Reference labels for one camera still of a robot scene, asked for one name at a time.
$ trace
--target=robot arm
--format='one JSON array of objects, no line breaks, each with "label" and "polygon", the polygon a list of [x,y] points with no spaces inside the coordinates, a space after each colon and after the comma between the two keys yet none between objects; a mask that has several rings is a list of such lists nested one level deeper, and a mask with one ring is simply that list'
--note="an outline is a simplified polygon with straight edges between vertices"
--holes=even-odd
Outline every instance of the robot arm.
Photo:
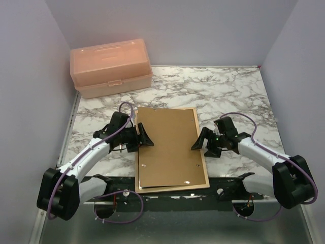
[{"label": "robot arm", "polygon": [[45,171],[37,207],[48,210],[51,204],[51,214],[69,220],[77,211],[80,203],[107,193],[111,186],[111,180],[108,177],[94,175],[90,180],[82,182],[89,170],[117,146],[125,145],[129,153],[138,151],[140,146],[154,146],[141,123],[138,124],[139,133],[134,126],[131,126],[108,137],[122,128],[127,121],[129,121],[127,114],[114,112],[110,123],[96,131],[87,147],[74,159],[58,169],[49,168]]},{"label": "robot arm", "polygon": [[[223,117],[214,123],[216,129],[212,131],[204,127],[191,149],[202,148],[204,139],[207,139],[208,151],[205,156],[219,158],[222,149],[226,148],[254,160],[272,174],[246,175],[242,182],[247,192],[273,196],[288,209],[315,196],[312,175],[303,157],[299,155],[290,157],[261,143],[257,144],[251,135],[245,132],[238,133],[230,117]],[[294,162],[304,173],[285,159]]]}]

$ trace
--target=box handle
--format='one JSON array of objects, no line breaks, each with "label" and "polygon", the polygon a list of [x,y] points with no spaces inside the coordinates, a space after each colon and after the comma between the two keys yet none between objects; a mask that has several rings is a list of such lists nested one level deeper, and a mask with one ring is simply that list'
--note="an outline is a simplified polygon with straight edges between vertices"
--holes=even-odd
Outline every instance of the box handle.
[{"label": "box handle", "polygon": [[108,84],[108,86],[122,85],[122,81],[121,80],[113,80],[113,81],[107,82],[107,84]]}]

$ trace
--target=box lid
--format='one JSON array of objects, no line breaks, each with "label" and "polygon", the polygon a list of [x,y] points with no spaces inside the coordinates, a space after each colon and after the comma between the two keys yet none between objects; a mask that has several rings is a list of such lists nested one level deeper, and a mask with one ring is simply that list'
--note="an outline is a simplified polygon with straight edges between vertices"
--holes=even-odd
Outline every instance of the box lid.
[{"label": "box lid", "polygon": [[125,80],[151,72],[142,39],[71,50],[70,73],[76,86]]}]

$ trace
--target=brown cardboard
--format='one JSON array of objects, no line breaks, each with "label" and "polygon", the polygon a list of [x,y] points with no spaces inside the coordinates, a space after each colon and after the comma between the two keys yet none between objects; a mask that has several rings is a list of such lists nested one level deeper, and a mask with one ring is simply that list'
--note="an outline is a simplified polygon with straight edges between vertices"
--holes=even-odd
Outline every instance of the brown cardboard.
[{"label": "brown cardboard", "polygon": [[199,135],[195,109],[139,108],[137,119],[155,143],[139,150],[137,192],[209,187],[203,152],[190,150]]}]

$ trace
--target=black bracket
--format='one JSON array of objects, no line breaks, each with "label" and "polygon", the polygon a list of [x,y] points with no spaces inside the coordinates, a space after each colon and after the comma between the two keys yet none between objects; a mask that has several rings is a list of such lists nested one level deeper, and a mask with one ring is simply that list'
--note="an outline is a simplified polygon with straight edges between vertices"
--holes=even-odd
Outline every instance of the black bracket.
[{"label": "black bracket", "polygon": [[[306,160],[300,156],[290,158],[312,179]],[[291,209],[314,197],[314,189],[309,180],[288,162],[277,163],[272,167],[274,195],[279,203]]]},{"label": "black bracket", "polygon": [[[39,196],[37,198],[37,207],[47,210],[49,200],[54,186],[62,173],[59,170],[51,169],[45,171]],[[79,184],[74,175],[65,176],[61,182],[61,186],[55,193],[51,214],[60,217],[63,220],[69,220],[79,207]]]}]

